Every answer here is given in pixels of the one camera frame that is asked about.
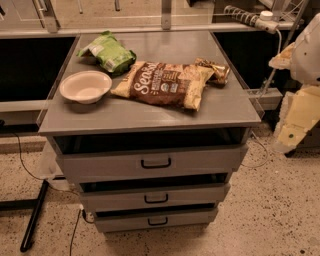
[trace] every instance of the gray drawer cabinet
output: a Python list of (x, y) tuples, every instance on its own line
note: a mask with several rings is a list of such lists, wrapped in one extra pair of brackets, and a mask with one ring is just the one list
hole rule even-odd
[(57, 163), (101, 232), (209, 223), (247, 146), (185, 147), (177, 141), (148, 151), (75, 150)]
[[(75, 51), (97, 36), (82, 34)], [(227, 62), (209, 31), (116, 37), (140, 60), (181, 64), (203, 57)], [(142, 38), (157, 49), (145, 47)], [(101, 71), (73, 54), (63, 79), (83, 70)], [(114, 78), (112, 86), (121, 80)], [(206, 86), (198, 112), (109, 94), (81, 105), (56, 91), (39, 133), (56, 149), (60, 169), (75, 184), (100, 232), (214, 220), (247, 152), (250, 130), (261, 121), (233, 70), (228, 80), (223, 88)]]

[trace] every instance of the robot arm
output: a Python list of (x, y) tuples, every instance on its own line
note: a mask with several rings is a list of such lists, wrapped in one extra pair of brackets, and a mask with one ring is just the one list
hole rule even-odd
[(295, 149), (320, 120), (319, 56), (320, 14), (317, 14), (296, 41), (269, 62), (274, 68), (290, 69), (291, 77), (303, 84), (293, 96), (286, 95), (283, 100), (286, 110), (280, 111), (273, 145), (278, 152)]

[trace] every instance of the brown snack bag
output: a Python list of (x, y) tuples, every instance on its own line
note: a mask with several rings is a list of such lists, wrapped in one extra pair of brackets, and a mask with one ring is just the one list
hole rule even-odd
[(194, 64), (197, 66), (213, 69), (214, 73), (209, 78), (208, 80), (209, 83), (225, 85), (228, 82), (227, 78), (230, 72), (230, 67), (228, 65), (217, 64), (213, 61), (202, 59), (202, 58), (196, 58)]
[(111, 93), (152, 105), (198, 111), (203, 88), (213, 72), (196, 65), (137, 61)]

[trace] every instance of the black table leg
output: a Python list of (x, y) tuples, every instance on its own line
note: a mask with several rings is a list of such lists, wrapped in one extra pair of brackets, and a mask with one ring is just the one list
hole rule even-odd
[(12, 210), (23, 210), (23, 209), (33, 209), (27, 230), (25, 232), (24, 238), (21, 243), (20, 251), (26, 252), (32, 246), (32, 235), (36, 227), (41, 207), (46, 196), (49, 183), (43, 180), (42, 186), (37, 199), (26, 199), (26, 200), (16, 200), (0, 202), (0, 211), (12, 211)]

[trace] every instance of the gray drawer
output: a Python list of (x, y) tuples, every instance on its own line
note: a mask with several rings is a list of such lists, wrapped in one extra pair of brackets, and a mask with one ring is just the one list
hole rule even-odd
[(218, 212), (214, 205), (196, 205), (193, 207), (169, 207), (167, 211), (160, 208), (158, 212), (97, 217), (95, 224), (99, 232), (161, 228), (210, 223)]
[(210, 175), (204, 177), (189, 177), (193, 184), (184, 185), (185, 177), (180, 185), (147, 188), (139, 186), (129, 189), (109, 190), (108, 183), (105, 191), (81, 193), (80, 200), (88, 212), (115, 211), (127, 209), (143, 209), (152, 207), (168, 207), (174, 205), (191, 205), (217, 203), (224, 200), (230, 185), (214, 183)]
[(60, 155), (57, 163), (69, 182), (81, 183), (235, 171), (246, 152), (246, 145), (233, 145), (189, 151), (75, 154)]

